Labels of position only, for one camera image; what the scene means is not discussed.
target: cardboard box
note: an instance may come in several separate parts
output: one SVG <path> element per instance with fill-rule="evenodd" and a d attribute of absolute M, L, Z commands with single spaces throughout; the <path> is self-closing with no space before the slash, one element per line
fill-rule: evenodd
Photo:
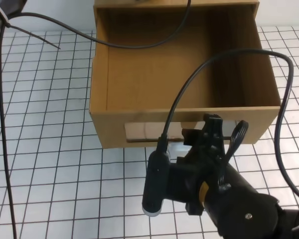
<path fill-rule="evenodd" d="M 144 45 L 165 39 L 183 18 L 187 0 L 149 0 L 95 7 L 98 39 Z M 172 41 L 126 50 L 97 44 L 90 114 L 104 148 L 154 146 L 183 83 L 211 56 L 235 48 L 261 48 L 256 1 L 193 0 L 186 26 Z M 278 114 L 280 98 L 268 56 L 241 55 L 215 62 L 188 87 L 170 127 L 199 127 L 204 114 L 226 124 L 246 120 L 244 143 L 255 143 Z"/>

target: black mount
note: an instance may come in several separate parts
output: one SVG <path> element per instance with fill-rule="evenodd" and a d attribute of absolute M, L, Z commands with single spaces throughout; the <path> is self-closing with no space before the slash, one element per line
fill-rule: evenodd
<path fill-rule="evenodd" d="M 170 163 L 166 153 L 154 151 L 149 157 L 143 194 L 143 210 L 149 216 L 160 213 L 164 199 L 186 204 L 189 215 L 201 215 L 204 207 L 199 190 L 206 178 L 213 174 L 225 156 L 223 120 L 217 115 L 205 115 L 203 129 L 183 129 L 184 145 L 192 146 L 185 157 Z"/>

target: white grid surface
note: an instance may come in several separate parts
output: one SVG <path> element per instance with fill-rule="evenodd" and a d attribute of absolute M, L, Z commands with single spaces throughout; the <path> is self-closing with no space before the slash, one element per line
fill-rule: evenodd
<path fill-rule="evenodd" d="M 282 126 L 283 161 L 299 187 L 299 27 L 258 28 L 264 49 L 295 62 L 293 92 Z M 95 36 L 92 31 L 85 32 Z M 153 148 L 102 149 L 88 113 L 95 44 L 72 32 L 23 33 L 3 40 L 3 91 L 8 160 L 21 239 L 217 239 L 204 212 L 165 201 L 162 214 L 142 212 L 146 161 Z M 288 68 L 271 58 L 282 97 Z M 261 193 L 299 209 L 276 164 L 273 124 L 255 145 L 242 145 L 231 164 Z M 0 239 L 12 238 L 0 145 Z"/>

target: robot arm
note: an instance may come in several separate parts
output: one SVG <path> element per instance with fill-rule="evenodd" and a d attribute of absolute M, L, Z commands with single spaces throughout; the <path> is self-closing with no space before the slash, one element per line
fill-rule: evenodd
<path fill-rule="evenodd" d="M 225 157 L 222 119 L 205 116 L 202 130 L 184 129 L 184 144 L 192 146 L 184 158 L 170 163 L 166 154 L 149 157 L 143 210 L 160 213 L 164 199 L 185 203 L 189 215 L 211 217 L 225 239 L 299 238 L 299 211 L 283 210 L 273 196 L 258 193 L 230 164 L 225 186 L 219 171 Z"/>

